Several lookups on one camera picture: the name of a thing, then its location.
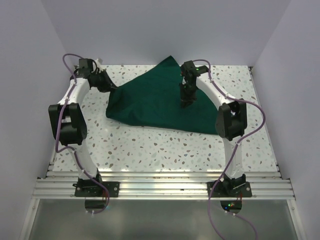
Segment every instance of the terrazzo pattern surface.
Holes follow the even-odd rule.
[[[150,70],[153,65],[107,65],[112,81],[120,86]],[[213,65],[212,77],[236,98],[257,103],[247,66]],[[217,135],[171,129],[128,126],[106,117],[109,93],[92,88],[81,110],[86,120],[86,138],[91,158],[100,171],[114,172],[207,172],[222,171],[224,144]],[[262,121],[259,110],[247,106],[251,132]],[[276,160],[263,128],[242,143],[246,172],[276,172]],[[77,171],[68,151],[57,153],[53,171]]]

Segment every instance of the black mounting base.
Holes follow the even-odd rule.
[[[120,183],[118,181],[103,181],[101,182],[103,186],[109,191],[110,198],[117,198],[119,196]],[[86,187],[77,187],[75,185],[74,196],[79,198],[94,198],[94,197],[102,197],[103,191],[102,188],[95,183],[91,186]]]
[[[206,183],[208,196],[210,195],[211,189],[214,186],[216,181],[210,181]],[[242,194],[243,198],[251,198],[251,186],[248,181],[244,185],[233,189],[227,189],[226,185],[222,181],[219,181],[216,187],[213,190],[211,198],[238,198],[239,194]]]

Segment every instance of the gray wall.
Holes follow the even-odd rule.
[[[54,139],[48,106],[69,85],[65,50],[39,0],[0,3],[0,239],[16,240]]]
[[[67,52],[107,64],[252,66],[290,0],[42,0]]]
[[[275,155],[310,240],[320,235],[319,23],[319,0],[292,0],[253,68]]]

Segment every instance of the green cloth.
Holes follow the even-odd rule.
[[[107,118],[131,126],[150,126],[187,132],[217,134],[218,111],[201,91],[197,101],[180,107],[180,66],[169,56],[150,71],[110,93]]]

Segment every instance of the dark green fabric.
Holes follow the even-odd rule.
[[[180,107],[180,66],[169,56],[150,71],[110,93],[106,116],[131,126],[150,126],[217,134],[218,111],[201,91],[197,101]]]

